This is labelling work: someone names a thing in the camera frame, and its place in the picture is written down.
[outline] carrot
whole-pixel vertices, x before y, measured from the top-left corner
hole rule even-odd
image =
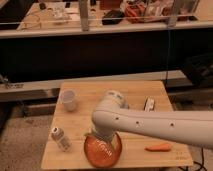
[[[147,151],[171,151],[172,146],[169,143],[162,143],[162,144],[157,144],[153,146],[148,146],[145,147],[145,150]]]

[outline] cable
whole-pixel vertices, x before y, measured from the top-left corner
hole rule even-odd
[[[195,171],[200,171],[202,169],[207,171],[207,169],[204,166],[205,165],[205,158],[204,158],[204,149],[203,148],[201,148],[201,163],[194,161],[194,164],[197,164],[197,165],[200,166],[200,168],[195,170]]]
[[[205,165],[205,157],[204,157],[204,149],[201,148],[201,163],[197,162],[197,161],[194,161],[194,164],[200,166],[199,169],[196,169],[195,171],[201,171],[201,170],[204,170],[204,171],[208,171],[206,169],[206,167],[204,166]],[[182,168],[182,167],[178,167],[180,170],[183,170],[183,171],[188,171],[188,167],[186,167],[186,169]]]
[[[167,49],[167,59],[166,59],[166,78],[165,78],[165,87],[168,84],[168,76],[169,76],[169,59],[171,55],[171,30],[168,29],[168,49]]]

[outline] white container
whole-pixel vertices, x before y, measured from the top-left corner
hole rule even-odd
[[[61,128],[54,127],[51,131],[51,137],[62,151],[68,151],[70,149],[69,138],[65,136]]]
[[[69,112],[77,107],[76,95],[73,90],[65,90],[60,94],[60,101]]]

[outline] small bottle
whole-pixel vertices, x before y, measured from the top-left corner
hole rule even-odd
[[[65,136],[64,131],[61,128],[54,127],[51,131],[52,139],[58,144],[58,147],[62,151],[67,151],[70,148],[69,138]]]

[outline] white object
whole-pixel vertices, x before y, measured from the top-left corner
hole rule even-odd
[[[151,98],[146,99],[144,111],[152,111],[155,108],[155,100]]]
[[[92,114],[92,133],[111,141],[115,131],[136,133],[213,149],[212,111],[145,112],[122,109],[125,99],[108,92]]]
[[[51,130],[51,137],[62,151],[68,151],[70,149],[69,138],[65,136],[61,128],[53,127]]]
[[[65,90],[60,94],[60,101],[67,111],[73,111],[77,107],[77,101],[73,90]]]

